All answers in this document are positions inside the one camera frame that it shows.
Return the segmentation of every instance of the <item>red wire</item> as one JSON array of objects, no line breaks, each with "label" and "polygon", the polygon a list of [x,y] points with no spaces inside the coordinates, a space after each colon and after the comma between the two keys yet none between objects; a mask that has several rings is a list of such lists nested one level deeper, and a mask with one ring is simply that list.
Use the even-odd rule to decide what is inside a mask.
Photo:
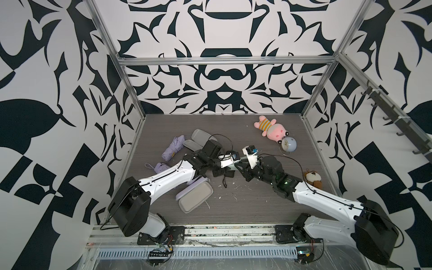
[{"label": "red wire", "polygon": [[173,240],[173,236],[172,235],[168,235],[168,236],[171,236],[171,240],[169,240],[169,242],[168,242],[168,246],[169,246],[169,243],[171,243],[171,241]]}]

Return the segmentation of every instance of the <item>hook rack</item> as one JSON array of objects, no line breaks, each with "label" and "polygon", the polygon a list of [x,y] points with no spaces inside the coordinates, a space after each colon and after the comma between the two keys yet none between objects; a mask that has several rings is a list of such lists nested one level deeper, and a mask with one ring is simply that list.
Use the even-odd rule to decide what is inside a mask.
[{"label": "hook rack", "polygon": [[379,107],[387,117],[385,121],[391,120],[401,132],[397,136],[406,136],[417,148],[413,151],[414,155],[423,154],[432,163],[432,142],[429,136],[391,100],[381,89],[372,89],[367,83],[368,88],[362,95],[369,95],[375,102],[372,107]]}]

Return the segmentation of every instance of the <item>pink stuffed toy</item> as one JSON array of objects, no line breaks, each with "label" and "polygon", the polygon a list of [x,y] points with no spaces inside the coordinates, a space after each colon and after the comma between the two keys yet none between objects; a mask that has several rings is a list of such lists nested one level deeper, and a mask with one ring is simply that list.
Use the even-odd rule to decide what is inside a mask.
[{"label": "pink stuffed toy", "polygon": [[289,132],[281,124],[276,124],[276,119],[269,121],[264,115],[260,116],[260,121],[254,123],[254,127],[263,131],[263,137],[267,136],[270,140],[282,143],[282,138],[289,135]]}]

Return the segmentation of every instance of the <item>striped shirt on plush toy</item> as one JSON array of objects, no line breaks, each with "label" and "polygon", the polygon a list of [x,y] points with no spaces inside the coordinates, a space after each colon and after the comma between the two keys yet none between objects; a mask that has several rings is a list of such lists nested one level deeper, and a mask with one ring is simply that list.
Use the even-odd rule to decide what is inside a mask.
[{"label": "striped shirt on plush toy", "polygon": [[260,129],[262,131],[267,131],[271,127],[271,123],[267,118],[260,121],[259,123],[260,123],[260,126],[258,127],[258,129]]}]

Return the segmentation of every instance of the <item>metal floor grate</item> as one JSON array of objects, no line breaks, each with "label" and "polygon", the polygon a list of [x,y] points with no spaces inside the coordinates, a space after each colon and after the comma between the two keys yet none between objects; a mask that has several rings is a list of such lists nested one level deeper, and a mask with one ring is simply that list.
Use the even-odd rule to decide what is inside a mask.
[{"label": "metal floor grate", "polygon": [[[146,259],[153,248],[101,248],[99,260]],[[297,258],[295,247],[175,248],[171,259]]]}]

